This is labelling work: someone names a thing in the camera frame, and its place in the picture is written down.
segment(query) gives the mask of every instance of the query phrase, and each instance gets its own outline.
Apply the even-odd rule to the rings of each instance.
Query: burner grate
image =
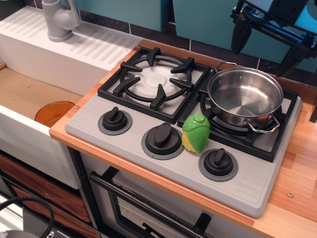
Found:
[[[255,142],[257,141],[259,136],[267,135],[264,135],[262,133],[255,133],[249,128],[232,127],[230,125],[225,124],[221,120],[217,121],[217,117],[215,116],[215,114],[212,113],[210,105],[206,105],[206,102],[209,99],[209,95],[207,92],[207,84],[208,81],[202,83],[202,86],[198,90],[197,94],[190,102],[188,107],[185,109],[185,113],[178,120],[177,125],[179,127],[182,127],[186,118],[193,114],[194,108],[199,106],[200,113],[203,113],[211,123],[211,140],[225,144],[227,146],[230,146],[247,154],[253,155],[260,159],[273,162],[276,152],[278,150],[278,146],[285,132],[288,119],[291,115],[291,112],[294,108],[294,104],[298,97],[298,93],[283,90],[284,99],[290,100],[290,105],[287,109],[287,112],[283,113],[282,108],[279,108],[274,114],[274,116],[277,118],[281,126],[278,130],[276,130],[276,132],[274,132],[274,141],[272,142],[272,147],[270,149],[263,149],[260,148],[258,145],[255,145]],[[268,123],[262,126],[261,129],[270,130],[273,126],[273,123],[271,123],[271,121],[268,121]]]
[[[147,63],[146,67],[168,64],[171,67],[171,74],[182,74],[185,78],[168,79],[168,83],[177,88],[177,91],[170,95],[161,83],[158,83],[154,97],[139,95],[132,88],[137,83],[141,83],[142,78],[135,76],[134,73],[144,72],[144,69],[139,67],[142,63]],[[127,62],[123,62],[120,69],[99,88],[98,96],[174,124],[184,111],[187,102],[197,92],[198,85],[210,76],[211,68],[196,63],[191,57],[181,59],[164,54],[159,48],[151,50],[141,47]]]

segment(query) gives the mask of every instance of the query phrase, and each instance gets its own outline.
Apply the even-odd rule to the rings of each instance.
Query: tile wall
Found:
[[[25,2],[29,6],[42,9],[42,0],[25,0]],[[158,41],[163,44],[186,49],[220,60],[234,61],[237,64],[246,67],[257,68],[267,73],[276,74],[278,70],[279,64],[277,63],[244,54],[235,55],[230,50],[214,47],[177,36],[172,0],[170,1],[169,24],[163,29],[162,32],[150,30],[144,27],[110,19],[85,11],[80,11],[80,17],[83,21],[123,31],[129,34],[140,36],[142,38]],[[311,73],[304,70],[295,69],[287,76],[287,78],[317,87],[317,72]]]

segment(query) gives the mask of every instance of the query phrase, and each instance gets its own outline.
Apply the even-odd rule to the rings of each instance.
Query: black cable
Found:
[[[41,198],[38,198],[38,197],[32,197],[32,196],[15,197],[15,198],[9,199],[9,200],[3,202],[2,204],[0,204],[0,211],[3,208],[5,208],[5,207],[7,207],[7,206],[9,206],[9,205],[11,205],[13,203],[21,202],[21,201],[39,202],[39,203],[41,203],[43,206],[45,206],[49,210],[50,216],[51,216],[51,219],[50,219],[50,222],[49,222],[49,226],[45,230],[44,234],[40,237],[40,238],[46,238],[49,235],[49,233],[50,233],[50,231],[51,231],[51,229],[53,227],[53,224],[54,224],[54,212],[53,212],[51,206],[49,205],[49,203],[46,202],[45,200],[43,200]]]

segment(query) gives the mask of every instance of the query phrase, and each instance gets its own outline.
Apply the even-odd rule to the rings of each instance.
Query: black machine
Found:
[[[231,43],[234,54],[241,52],[254,28],[290,46],[278,77],[286,77],[303,59],[316,58],[317,21],[307,11],[308,1],[239,0],[231,14],[236,24]],[[303,33],[299,35],[287,26]]]

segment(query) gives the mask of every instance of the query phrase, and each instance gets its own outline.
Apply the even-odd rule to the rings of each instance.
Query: oven handle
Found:
[[[199,217],[198,221],[196,222],[194,226],[194,230],[196,231],[195,232],[189,226],[177,221],[176,219],[164,213],[163,211],[160,211],[157,208],[153,207],[148,202],[145,202],[144,200],[133,195],[132,193],[112,183],[112,179],[116,175],[117,172],[118,170],[113,167],[109,167],[102,176],[98,175],[96,172],[91,172],[91,174],[89,175],[89,180],[103,187],[104,189],[111,192],[115,196],[118,196],[126,200],[127,202],[134,205],[135,207],[143,211],[146,211],[147,213],[164,221],[165,223],[178,229],[180,232],[190,237],[207,238],[207,236],[204,235],[204,232],[211,220],[211,217],[209,215],[207,215],[206,213],[201,214],[201,216]]]

